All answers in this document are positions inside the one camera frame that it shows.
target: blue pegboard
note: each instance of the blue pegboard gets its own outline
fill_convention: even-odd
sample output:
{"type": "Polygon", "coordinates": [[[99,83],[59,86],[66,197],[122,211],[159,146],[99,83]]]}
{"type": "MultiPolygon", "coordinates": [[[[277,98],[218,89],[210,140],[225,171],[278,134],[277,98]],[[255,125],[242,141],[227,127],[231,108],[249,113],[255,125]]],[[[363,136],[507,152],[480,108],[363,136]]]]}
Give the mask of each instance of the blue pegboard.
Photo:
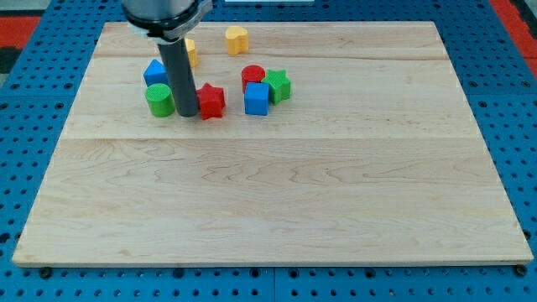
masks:
{"type": "MultiPolygon", "coordinates": [[[[224,7],[206,21],[433,20],[537,253],[537,82],[481,0],[316,0],[224,7]]],[[[107,21],[120,0],[53,0],[0,89],[0,301],[535,301],[537,265],[483,268],[22,269],[18,234],[107,21]]]]}

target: toy block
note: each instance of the toy block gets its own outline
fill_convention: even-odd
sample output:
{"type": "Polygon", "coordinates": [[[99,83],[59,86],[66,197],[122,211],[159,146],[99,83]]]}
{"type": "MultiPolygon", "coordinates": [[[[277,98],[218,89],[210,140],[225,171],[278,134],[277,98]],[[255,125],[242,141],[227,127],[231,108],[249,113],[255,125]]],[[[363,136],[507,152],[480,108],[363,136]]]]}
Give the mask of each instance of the toy block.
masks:
{"type": "Polygon", "coordinates": [[[291,80],[287,77],[287,71],[267,70],[267,76],[261,82],[270,86],[269,100],[274,105],[291,97],[291,80]]]}
{"type": "Polygon", "coordinates": [[[269,114],[268,84],[247,83],[244,92],[244,112],[249,115],[266,116],[269,114]]]}
{"type": "Polygon", "coordinates": [[[186,52],[188,53],[188,60],[190,62],[190,67],[196,67],[200,64],[198,60],[198,52],[196,50],[196,43],[193,39],[185,39],[186,52]]]}
{"type": "Polygon", "coordinates": [[[209,83],[196,91],[200,101],[201,118],[206,120],[211,117],[222,117],[222,109],[226,106],[224,89],[213,87],[209,83]]]}
{"type": "Polygon", "coordinates": [[[226,30],[227,54],[238,55],[247,52],[248,31],[240,26],[230,26],[226,30]]]}
{"type": "Polygon", "coordinates": [[[169,85],[166,69],[158,60],[151,61],[148,68],[143,73],[143,78],[145,79],[147,87],[159,83],[169,85]]]}
{"type": "Polygon", "coordinates": [[[261,80],[264,79],[265,69],[259,65],[250,65],[242,69],[242,93],[246,91],[247,83],[261,83],[261,80]]]}
{"type": "Polygon", "coordinates": [[[168,117],[175,111],[171,89],[162,83],[151,85],[145,92],[149,110],[155,117],[168,117]]]}

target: yellow block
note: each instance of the yellow block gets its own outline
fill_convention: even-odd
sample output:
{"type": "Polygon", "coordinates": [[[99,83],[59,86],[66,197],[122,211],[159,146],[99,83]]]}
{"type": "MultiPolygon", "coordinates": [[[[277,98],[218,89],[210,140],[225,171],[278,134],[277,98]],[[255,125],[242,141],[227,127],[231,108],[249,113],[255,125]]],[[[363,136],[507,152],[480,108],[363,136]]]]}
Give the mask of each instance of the yellow block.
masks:
{"type": "Polygon", "coordinates": [[[193,39],[185,39],[186,52],[188,53],[188,60],[190,61],[190,67],[196,67],[200,64],[198,60],[198,53],[196,51],[196,43],[193,39]]]}
{"type": "Polygon", "coordinates": [[[230,26],[226,30],[227,54],[238,55],[247,52],[248,31],[240,26],[230,26]]]}

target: green cylinder block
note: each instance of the green cylinder block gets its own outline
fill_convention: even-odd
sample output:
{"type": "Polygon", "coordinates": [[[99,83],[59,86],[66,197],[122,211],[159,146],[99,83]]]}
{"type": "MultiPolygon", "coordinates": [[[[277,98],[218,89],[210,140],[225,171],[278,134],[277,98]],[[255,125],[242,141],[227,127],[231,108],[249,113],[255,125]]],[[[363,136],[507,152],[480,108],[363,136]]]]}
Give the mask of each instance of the green cylinder block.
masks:
{"type": "Polygon", "coordinates": [[[153,84],[145,92],[149,110],[155,117],[168,117],[175,111],[174,100],[169,86],[153,84]]]}

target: blue cube block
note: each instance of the blue cube block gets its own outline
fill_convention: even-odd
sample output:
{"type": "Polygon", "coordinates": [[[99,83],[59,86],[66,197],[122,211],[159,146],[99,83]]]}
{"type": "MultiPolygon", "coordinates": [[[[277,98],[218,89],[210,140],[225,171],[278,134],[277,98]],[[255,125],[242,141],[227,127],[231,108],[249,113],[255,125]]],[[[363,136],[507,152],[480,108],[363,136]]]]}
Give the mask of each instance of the blue cube block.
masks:
{"type": "Polygon", "coordinates": [[[247,83],[244,92],[244,111],[249,115],[269,114],[269,84],[247,83]]]}
{"type": "Polygon", "coordinates": [[[162,63],[157,60],[151,61],[151,64],[149,64],[148,68],[143,73],[143,78],[148,87],[153,84],[166,84],[169,86],[166,69],[162,63]]]}

